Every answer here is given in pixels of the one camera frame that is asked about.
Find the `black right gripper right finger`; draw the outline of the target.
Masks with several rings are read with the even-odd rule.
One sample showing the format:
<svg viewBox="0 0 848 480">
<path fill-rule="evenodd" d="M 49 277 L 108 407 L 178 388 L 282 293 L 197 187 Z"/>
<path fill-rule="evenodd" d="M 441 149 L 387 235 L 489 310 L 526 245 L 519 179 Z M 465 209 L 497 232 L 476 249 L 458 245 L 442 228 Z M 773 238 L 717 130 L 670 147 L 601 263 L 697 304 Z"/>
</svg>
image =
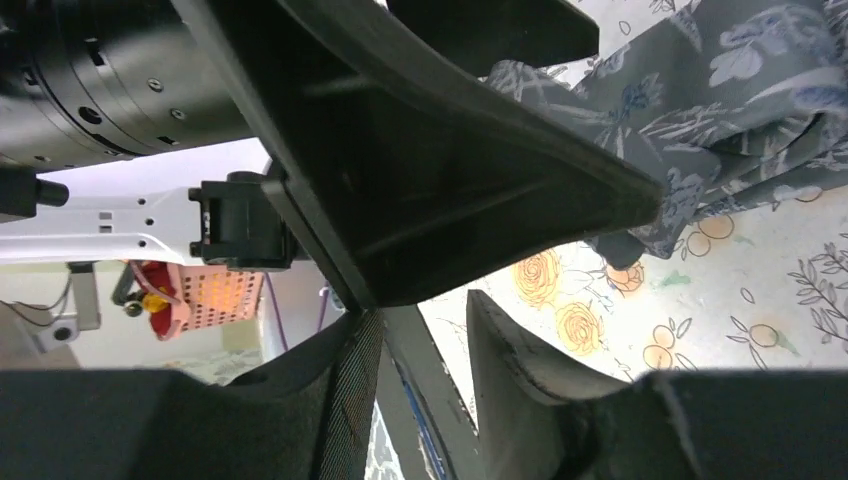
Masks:
<svg viewBox="0 0 848 480">
<path fill-rule="evenodd" d="M 489 479 L 843 479 L 839 370 L 655 371 L 627 383 L 467 296 Z"/>
</svg>

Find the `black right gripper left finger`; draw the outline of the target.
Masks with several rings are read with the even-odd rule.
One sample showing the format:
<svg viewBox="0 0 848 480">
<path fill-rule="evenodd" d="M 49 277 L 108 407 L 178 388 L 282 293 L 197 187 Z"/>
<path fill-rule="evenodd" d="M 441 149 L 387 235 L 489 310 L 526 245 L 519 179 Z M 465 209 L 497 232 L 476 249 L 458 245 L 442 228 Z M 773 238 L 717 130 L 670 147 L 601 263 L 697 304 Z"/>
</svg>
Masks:
<svg viewBox="0 0 848 480">
<path fill-rule="evenodd" d="M 178 370 L 1 375 L 5 479 L 360 479 L 383 343 L 349 312 L 227 385 Z"/>
</svg>

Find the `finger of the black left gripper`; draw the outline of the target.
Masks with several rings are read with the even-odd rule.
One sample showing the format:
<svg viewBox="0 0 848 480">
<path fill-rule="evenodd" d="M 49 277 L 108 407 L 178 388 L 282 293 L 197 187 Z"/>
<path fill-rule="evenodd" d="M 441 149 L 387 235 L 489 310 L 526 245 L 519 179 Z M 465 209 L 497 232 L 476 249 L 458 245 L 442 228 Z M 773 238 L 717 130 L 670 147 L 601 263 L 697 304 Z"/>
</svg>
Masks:
<svg viewBox="0 0 848 480">
<path fill-rule="evenodd" d="M 348 303 L 414 304 L 653 221 L 663 187 L 449 61 L 374 1 L 179 1 Z"/>
<path fill-rule="evenodd" d="M 389 12 L 462 70 L 502 60 L 547 67 L 599 52 L 598 25 L 561 0 L 388 0 Z"/>
</svg>

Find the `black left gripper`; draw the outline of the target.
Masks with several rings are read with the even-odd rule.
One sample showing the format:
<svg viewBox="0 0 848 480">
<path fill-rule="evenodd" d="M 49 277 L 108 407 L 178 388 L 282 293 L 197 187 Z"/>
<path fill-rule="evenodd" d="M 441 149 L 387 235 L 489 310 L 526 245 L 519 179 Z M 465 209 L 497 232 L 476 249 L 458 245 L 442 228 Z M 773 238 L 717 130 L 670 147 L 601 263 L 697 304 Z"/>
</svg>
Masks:
<svg viewBox="0 0 848 480">
<path fill-rule="evenodd" d="M 49 172 L 248 138 L 168 1 L 5 1 L 1 164 Z"/>
</svg>

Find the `grey leaf pattern tie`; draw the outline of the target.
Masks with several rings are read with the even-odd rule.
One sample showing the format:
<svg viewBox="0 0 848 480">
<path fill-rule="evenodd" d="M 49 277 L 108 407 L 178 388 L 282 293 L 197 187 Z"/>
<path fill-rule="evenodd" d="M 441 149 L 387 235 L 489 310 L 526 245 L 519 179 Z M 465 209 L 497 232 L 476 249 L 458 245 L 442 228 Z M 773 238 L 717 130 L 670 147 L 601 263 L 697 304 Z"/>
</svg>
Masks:
<svg viewBox="0 0 848 480">
<path fill-rule="evenodd" d="M 847 182 L 843 1 L 694 1 L 573 88 L 518 61 L 487 82 L 664 183 L 656 220 L 589 240 L 617 268 L 669 258 L 697 221 Z"/>
</svg>

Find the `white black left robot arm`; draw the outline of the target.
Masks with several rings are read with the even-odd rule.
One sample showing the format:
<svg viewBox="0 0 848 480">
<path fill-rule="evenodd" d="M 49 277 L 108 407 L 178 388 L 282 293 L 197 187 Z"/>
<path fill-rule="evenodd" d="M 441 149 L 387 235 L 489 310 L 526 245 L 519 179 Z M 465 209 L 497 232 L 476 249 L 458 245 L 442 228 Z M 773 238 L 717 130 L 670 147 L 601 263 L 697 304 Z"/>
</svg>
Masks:
<svg viewBox="0 0 848 480">
<path fill-rule="evenodd" d="M 5 1 L 1 259 L 311 259 L 370 310 L 651 222 L 645 169 L 494 87 L 598 46 L 563 1 Z"/>
</svg>

